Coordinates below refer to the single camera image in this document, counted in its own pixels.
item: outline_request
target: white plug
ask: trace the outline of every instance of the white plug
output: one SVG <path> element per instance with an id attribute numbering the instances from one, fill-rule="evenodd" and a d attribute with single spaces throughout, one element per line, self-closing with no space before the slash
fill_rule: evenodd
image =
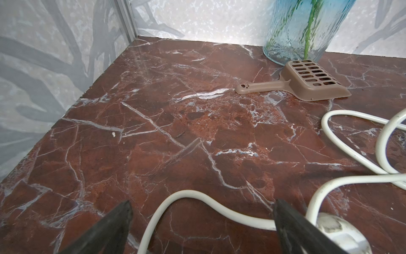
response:
<path id="1" fill-rule="evenodd" d="M 319 213 L 316 226 L 349 254 L 372 254 L 368 240 L 348 221 L 328 213 Z"/>

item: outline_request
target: scoop handle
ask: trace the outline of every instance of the scoop handle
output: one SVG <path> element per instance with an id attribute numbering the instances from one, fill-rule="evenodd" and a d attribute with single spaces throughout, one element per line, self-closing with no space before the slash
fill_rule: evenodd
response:
<path id="1" fill-rule="evenodd" d="M 257 93 L 257 92 L 268 92 L 268 91 L 276 91 L 276 90 L 285 90 L 286 86 L 288 86 L 290 80 L 282 81 L 268 81 L 262 83 L 251 83 L 251 84 L 241 84 L 237 85 L 235 91 L 238 94 L 247 94 L 247 93 Z"/>

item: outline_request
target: glass vase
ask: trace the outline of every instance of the glass vase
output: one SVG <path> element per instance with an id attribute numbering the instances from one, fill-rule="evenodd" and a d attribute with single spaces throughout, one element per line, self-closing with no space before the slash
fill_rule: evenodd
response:
<path id="1" fill-rule="evenodd" d="M 263 46 L 273 62 L 319 61 L 355 0 L 276 0 Z"/>

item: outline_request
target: green plant stem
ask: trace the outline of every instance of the green plant stem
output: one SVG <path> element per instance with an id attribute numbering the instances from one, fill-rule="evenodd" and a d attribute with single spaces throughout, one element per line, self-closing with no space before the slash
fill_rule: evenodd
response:
<path id="1" fill-rule="evenodd" d="M 304 57 L 303 59 L 307 59 L 309 57 L 309 46 L 310 46 L 310 31 L 311 31 L 311 25 L 313 24 L 314 20 L 314 12 L 316 10 L 316 2 L 317 0 L 311 0 L 311 11 L 309 15 L 309 20 L 307 22 L 307 28 L 306 28 L 306 35 L 304 37 Z"/>

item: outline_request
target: gray leaf pattern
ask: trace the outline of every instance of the gray leaf pattern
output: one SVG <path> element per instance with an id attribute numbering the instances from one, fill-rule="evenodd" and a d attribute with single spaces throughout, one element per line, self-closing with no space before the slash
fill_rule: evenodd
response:
<path id="1" fill-rule="evenodd" d="M 114 43 L 122 36 L 120 29 L 109 29 L 109 14 L 112 11 L 109 0 L 97 0 L 93 10 L 93 44 L 90 49 L 88 68 L 83 62 L 83 55 L 76 41 L 75 35 L 62 15 L 55 0 L 41 0 L 43 6 L 52 17 L 52 20 L 62 35 L 73 60 L 66 63 L 59 58 L 37 50 L 24 43 L 0 36 L 0 52 L 23 60 L 27 63 L 40 66 L 56 74 L 66 75 L 80 91 L 86 91 L 93 83 L 95 75 L 95 61 L 104 55 L 103 70 L 116 59 Z M 15 110 L 27 119 L 55 123 L 65 113 L 52 92 L 40 79 L 33 78 L 24 71 L 15 69 L 0 62 L 0 77 L 24 90 L 32 103 L 39 109 L 26 105 L 16 105 Z M 0 165 L 22 151 L 26 151 L 44 135 L 44 133 L 23 132 L 0 127 Z M 0 180 L 10 169 L 0 168 Z"/>
<path id="2" fill-rule="evenodd" d="M 385 21 L 392 3 L 393 0 L 379 0 L 375 19 L 376 29 L 378 29 Z M 370 35 L 367 39 L 360 42 L 357 48 L 353 51 L 353 54 L 361 54 L 362 51 L 364 51 L 369 45 L 380 39 L 385 40 L 404 28 L 406 28 L 406 7 L 402 8 L 398 13 L 396 13 L 386 26 L 382 27 L 374 34 Z"/>
<path id="3" fill-rule="evenodd" d="M 134 13 L 134 19 L 137 24 L 138 30 L 140 30 L 141 35 L 155 37 L 153 34 L 145 31 L 145 29 L 153 29 L 153 30 L 163 31 L 163 32 L 173 34 L 179 39 L 182 38 L 184 36 L 184 34 L 179 32 L 178 30 L 173 29 L 166 24 L 158 24 L 158 22 L 156 21 L 153 13 L 151 11 L 151 8 L 148 4 L 148 2 L 150 2 L 150 1 L 151 0 L 132 0 L 132 1 L 130 1 L 131 6 L 132 6 L 132 11 Z M 139 11 L 137 10 L 137 7 L 139 7 L 139 6 L 143 6 L 145 8 L 145 12 L 147 13 L 148 18 L 149 18 L 147 21 L 145 21 L 142 18 Z"/>

